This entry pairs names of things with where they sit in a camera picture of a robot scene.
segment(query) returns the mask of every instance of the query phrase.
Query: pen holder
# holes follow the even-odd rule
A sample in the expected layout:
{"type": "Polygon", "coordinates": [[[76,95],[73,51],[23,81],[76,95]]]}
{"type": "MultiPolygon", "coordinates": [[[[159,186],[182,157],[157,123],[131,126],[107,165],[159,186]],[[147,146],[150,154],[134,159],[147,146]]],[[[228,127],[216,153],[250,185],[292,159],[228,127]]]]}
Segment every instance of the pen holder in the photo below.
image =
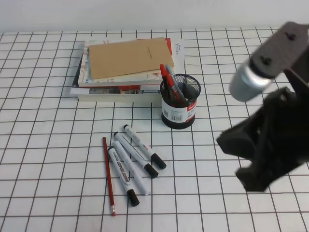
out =
{"type": "Polygon", "coordinates": [[[186,74],[176,74],[179,89],[183,92],[186,101],[179,102],[169,98],[163,82],[160,85],[162,95],[162,121],[170,128],[181,130],[190,127],[195,120],[197,98],[201,93],[199,82],[186,74]]]}

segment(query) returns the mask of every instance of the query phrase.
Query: grid pattern surface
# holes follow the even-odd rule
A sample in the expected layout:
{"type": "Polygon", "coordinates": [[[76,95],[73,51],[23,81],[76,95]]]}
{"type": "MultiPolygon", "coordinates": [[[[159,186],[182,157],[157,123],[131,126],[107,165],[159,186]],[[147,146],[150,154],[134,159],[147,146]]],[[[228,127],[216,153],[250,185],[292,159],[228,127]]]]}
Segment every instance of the grid pattern surface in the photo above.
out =
{"type": "Polygon", "coordinates": [[[276,28],[147,31],[0,32],[0,231],[307,232],[309,168],[265,193],[246,193],[234,175],[247,160],[223,154],[216,137],[288,85],[281,75],[242,103],[228,92],[236,68],[276,28]],[[83,41],[182,38],[185,70],[202,85],[196,121],[171,130],[160,105],[79,102],[69,95],[83,41]],[[131,125],[167,168],[150,179],[152,195],[131,207],[112,171],[112,217],[102,137],[131,125]]]}

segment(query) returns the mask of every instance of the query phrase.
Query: red pen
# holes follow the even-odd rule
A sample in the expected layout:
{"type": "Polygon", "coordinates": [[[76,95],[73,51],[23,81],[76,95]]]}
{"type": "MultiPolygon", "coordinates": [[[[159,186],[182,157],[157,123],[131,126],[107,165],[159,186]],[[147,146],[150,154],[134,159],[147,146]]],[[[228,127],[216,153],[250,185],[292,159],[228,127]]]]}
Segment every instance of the red pen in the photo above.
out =
{"type": "Polygon", "coordinates": [[[176,89],[176,87],[175,87],[175,83],[173,82],[171,76],[170,76],[168,73],[167,73],[167,75],[166,75],[166,79],[167,79],[169,88],[170,88],[170,90],[172,91],[172,94],[174,95],[175,99],[176,99],[177,101],[182,102],[182,100],[181,100],[181,98],[179,97],[179,94],[178,94],[178,92],[177,92],[177,89],[176,89]]]}
{"type": "Polygon", "coordinates": [[[164,64],[160,64],[160,70],[161,70],[164,88],[167,92],[168,98],[170,98],[169,86],[168,86],[168,81],[167,81],[168,71],[166,71],[164,64]]]}

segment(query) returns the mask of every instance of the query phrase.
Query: red pencil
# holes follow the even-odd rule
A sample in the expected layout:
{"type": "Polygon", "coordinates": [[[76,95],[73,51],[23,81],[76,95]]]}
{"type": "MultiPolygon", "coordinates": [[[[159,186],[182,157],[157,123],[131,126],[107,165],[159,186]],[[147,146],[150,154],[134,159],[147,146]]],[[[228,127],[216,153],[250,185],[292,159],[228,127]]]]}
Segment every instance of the red pencil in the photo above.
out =
{"type": "Polygon", "coordinates": [[[116,216],[114,195],[112,193],[112,179],[111,179],[110,163],[108,159],[106,137],[103,137],[103,147],[104,147],[104,154],[105,154],[106,173],[107,173],[107,181],[108,181],[108,190],[110,193],[110,200],[111,200],[112,216],[116,216]]]}

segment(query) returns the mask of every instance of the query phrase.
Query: pen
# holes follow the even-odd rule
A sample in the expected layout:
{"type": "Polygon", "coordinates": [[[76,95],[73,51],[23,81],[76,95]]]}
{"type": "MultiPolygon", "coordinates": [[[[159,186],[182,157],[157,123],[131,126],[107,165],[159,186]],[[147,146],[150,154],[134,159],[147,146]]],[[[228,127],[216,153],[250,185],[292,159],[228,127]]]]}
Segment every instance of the pen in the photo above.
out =
{"type": "Polygon", "coordinates": [[[131,205],[133,207],[137,206],[140,203],[140,201],[137,198],[133,188],[131,187],[129,178],[126,175],[126,172],[125,172],[125,170],[124,170],[124,168],[123,168],[123,166],[120,162],[120,159],[119,159],[114,147],[111,146],[108,149],[108,154],[110,154],[110,157],[112,159],[112,163],[114,164],[116,172],[118,173],[118,175],[120,177],[120,182],[121,182],[122,186],[124,187],[128,197],[131,201],[131,205]]]}
{"type": "Polygon", "coordinates": [[[158,176],[159,173],[129,144],[121,133],[116,132],[114,136],[115,139],[118,140],[121,145],[143,166],[152,178],[158,176]]]}
{"type": "Polygon", "coordinates": [[[175,89],[176,89],[175,92],[177,93],[178,98],[180,99],[180,101],[182,101],[182,102],[186,101],[186,99],[185,99],[183,93],[181,92],[181,90],[180,90],[180,88],[179,88],[179,86],[178,86],[178,84],[177,84],[177,80],[176,80],[176,77],[175,77],[175,74],[174,74],[172,68],[171,68],[168,64],[165,66],[165,68],[166,68],[166,70],[168,71],[169,76],[170,76],[170,78],[171,78],[171,80],[172,80],[172,81],[169,82],[169,85],[171,85],[171,88],[172,88],[172,87],[175,87],[175,89]]]}
{"type": "Polygon", "coordinates": [[[166,71],[164,64],[160,64],[160,70],[161,70],[161,75],[162,75],[162,79],[163,79],[164,89],[166,90],[168,98],[170,98],[169,86],[168,86],[168,81],[167,81],[167,77],[166,77],[168,72],[166,71]]]}
{"type": "Polygon", "coordinates": [[[166,164],[163,162],[163,160],[143,141],[137,136],[137,134],[134,132],[134,130],[126,124],[124,126],[125,132],[133,139],[134,142],[136,142],[143,153],[145,153],[156,165],[158,165],[159,168],[165,169],[166,164]]]}
{"type": "Polygon", "coordinates": [[[106,174],[107,174],[107,181],[108,181],[108,190],[109,190],[109,193],[110,193],[110,200],[111,200],[112,216],[114,217],[114,216],[116,216],[116,211],[115,211],[114,195],[112,193],[112,179],[111,179],[110,163],[109,163],[109,159],[108,159],[106,137],[103,137],[103,147],[104,147],[104,155],[105,155],[105,165],[106,165],[106,174]]]}
{"type": "Polygon", "coordinates": [[[115,141],[114,145],[115,145],[115,149],[117,153],[120,155],[120,157],[124,161],[126,167],[131,171],[134,177],[134,180],[136,181],[136,183],[138,184],[138,186],[140,187],[144,195],[145,196],[149,195],[151,193],[150,190],[146,187],[145,182],[143,181],[143,178],[140,176],[140,174],[134,167],[134,164],[132,160],[130,159],[129,155],[127,154],[127,152],[124,150],[124,148],[122,147],[119,141],[115,141]]]}

